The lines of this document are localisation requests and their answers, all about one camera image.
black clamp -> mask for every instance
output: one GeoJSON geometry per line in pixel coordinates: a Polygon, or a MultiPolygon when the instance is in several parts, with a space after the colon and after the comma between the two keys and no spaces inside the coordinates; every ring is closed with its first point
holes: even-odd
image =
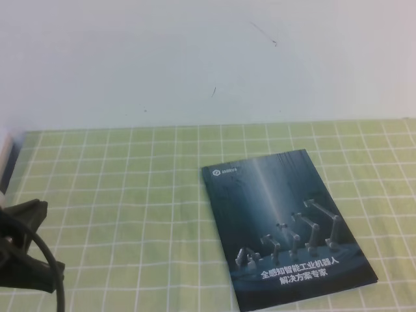
{"type": "MultiPolygon", "coordinates": [[[[46,214],[47,202],[40,200],[0,209],[0,287],[55,291],[49,265],[27,255],[32,239],[14,226],[18,221],[36,232],[46,214]]],[[[63,279],[65,264],[57,265],[63,279]]]]}

white wall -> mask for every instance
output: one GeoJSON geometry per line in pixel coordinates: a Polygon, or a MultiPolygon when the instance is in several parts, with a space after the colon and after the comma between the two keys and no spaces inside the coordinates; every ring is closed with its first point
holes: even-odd
{"type": "Polygon", "coordinates": [[[414,0],[1,6],[3,126],[416,116],[414,0]]]}

green grid pattern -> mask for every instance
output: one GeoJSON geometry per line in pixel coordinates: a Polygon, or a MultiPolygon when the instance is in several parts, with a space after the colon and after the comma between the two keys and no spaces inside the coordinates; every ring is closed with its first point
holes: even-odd
{"type": "MultiPolygon", "coordinates": [[[[268,311],[416,311],[415,142],[410,119],[35,132],[6,197],[49,202],[68,311],[238,311],[199,168],[306,148],[380,281],[268,311]]],[[[3,288],[0,310],[55,294],[3,288]]]]}

black cable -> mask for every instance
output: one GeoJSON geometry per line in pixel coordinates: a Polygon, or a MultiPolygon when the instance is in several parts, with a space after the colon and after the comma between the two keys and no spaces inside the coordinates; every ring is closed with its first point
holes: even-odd
{"type": "Polygon", "coordinates": [[[53,281],[55,283],[56,292],[57,292],[57,312],[65,312],[65,291],[64,291],[64,279],[62,278],[62,274],[59,270],[59,266],[57,260],[51,253],[51,250],[47,247],[46,243],[36,232],[29,229],[26,225],[22,224],[21,222],[9,217],[8,221],[13,223],[17,228],[21,229],[23,232],[27,234],[28,237],[34,241],[36,245],[38,245],[40,251],[46,258],[47,263],[52,271],[53,281]]]}

table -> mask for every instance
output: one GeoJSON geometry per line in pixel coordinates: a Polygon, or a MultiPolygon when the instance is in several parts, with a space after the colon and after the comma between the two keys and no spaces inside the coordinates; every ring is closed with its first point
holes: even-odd
{"type": "Polygon", "coordinates": [[[238,311],[199,168],[305,148],[380,281],[270,311],[416,311],[415,142],[414,119],[31,132],[6,196],[49,202],[68,311],[238,311]]]}

